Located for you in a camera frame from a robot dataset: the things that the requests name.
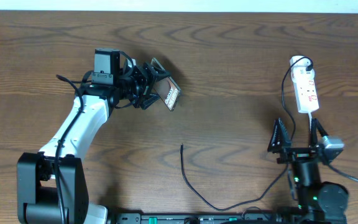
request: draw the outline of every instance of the wooden table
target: wooden table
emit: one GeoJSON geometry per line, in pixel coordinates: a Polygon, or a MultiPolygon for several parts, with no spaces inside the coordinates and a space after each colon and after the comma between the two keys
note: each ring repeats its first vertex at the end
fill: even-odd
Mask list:
{"type": "MultiPolygon", "coordinates": [[[[358,177],[358,15],[0,11],[0,223],[17,222],[18,158],[47,143],[71,110],[73,89],[55,75],[79,80],[93,69],[96,47],[138,62],[157,57],[183,96],[174,112],[162,101],[113,111],[83,164],[94,203],[213,212],[182,179],[181,143],[188,178],[211,203],[259,197],[283,169],[266,148],[274,119],[291,130],[280,85],[296,54],[315,63],[313,116],[346,143],[333,165],[358,177]]],[[[298,123],[295,145],[306,146],[308,118],[296,112],[290,80],[285,92],[298,123]]],[[[323,180],[350,191],[346,214],[358,223],[358,184],[320,168],[323,180]]],[[[296,206],[287,178],[252,205],[296,206]]]]}

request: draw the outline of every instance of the green component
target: green component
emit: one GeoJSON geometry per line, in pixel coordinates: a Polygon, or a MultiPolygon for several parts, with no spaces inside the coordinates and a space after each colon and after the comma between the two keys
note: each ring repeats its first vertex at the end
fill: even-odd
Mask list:
{"type": "Polygon", "coordinates": [[[157,218],[150,217],[149,218],[149,224],[157,224],[157,218]]]}

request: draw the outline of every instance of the white cord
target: white cord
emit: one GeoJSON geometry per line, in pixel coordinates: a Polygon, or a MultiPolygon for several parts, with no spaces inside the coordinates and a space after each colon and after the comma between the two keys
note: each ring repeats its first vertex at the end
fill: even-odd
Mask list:
{"type": "Polygon", "coordinates": [[[308,112],[309,115],[309,130],[311,130],[311,112],[308,112]]]}

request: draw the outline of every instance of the white power strip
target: white power strip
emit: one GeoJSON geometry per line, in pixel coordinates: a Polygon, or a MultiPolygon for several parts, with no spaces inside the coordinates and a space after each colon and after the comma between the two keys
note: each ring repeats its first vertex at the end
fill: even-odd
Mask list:
{"type": "MultiPolygon", "coordinates": [[[[290,65],[302,57],[301,55],[292,57],[290,65]]],[[[306,71],[307,66],[310,64],[310,60],[304,58],[291,68],[291,79],[295,89],[296,105],[299,113],[310,114],[319,108],[316,86],[314,85],[314,69],[306,71]]]]}

